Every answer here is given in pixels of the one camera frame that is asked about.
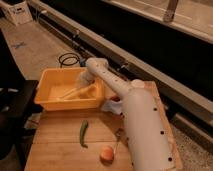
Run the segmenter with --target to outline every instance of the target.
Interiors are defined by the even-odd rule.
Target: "green pepper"
[[[84,135],[86,133],[88,125],[89,125],[88,121],[84,120],[81,124],[81,129],[80,129],[80,144],[84,148],[88,148],[88,146],[84,143]]]

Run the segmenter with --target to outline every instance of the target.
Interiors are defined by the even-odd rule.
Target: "tiled floor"
[[[0,27],[7,37],[9,47],[18,66],[28,79],[39,79],[45,68],[59,67],[58,56],[73,51],[36,22],[15,27],[5,19],[0,19]],[[181,129],[179,122],[178,118],[175,118],[171,127],[183,161],[183,170],[213,170],[213,156],[209,152],[212,151],[213,145],[208,147],[209,150],[203,149],[196,141],[182,132],[185,128]],[[24,143],[26,151],[30,148],[31,140],[32,138],[27,139]],[[0,161],[0,170],[21,170],[14,149],[5,159]]]

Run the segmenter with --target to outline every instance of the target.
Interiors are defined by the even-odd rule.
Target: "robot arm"
[[[98,76],[122,99],[124,126],[135,171],[160,171],[174,168],[167,136],[151,93],[136,88],[108,71],[108,62],[89,58],[82,77]]]

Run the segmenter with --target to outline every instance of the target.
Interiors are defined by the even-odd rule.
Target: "wire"
[[[66,61],[70,59],[75,59],[75,60],[72,63],[66,63]],[[80,57],[76,53],[69,52],[59,56],[58,61],[60,63],[60,68],[62,68],[63,66],[72,66],[77,63],[80,63]]]

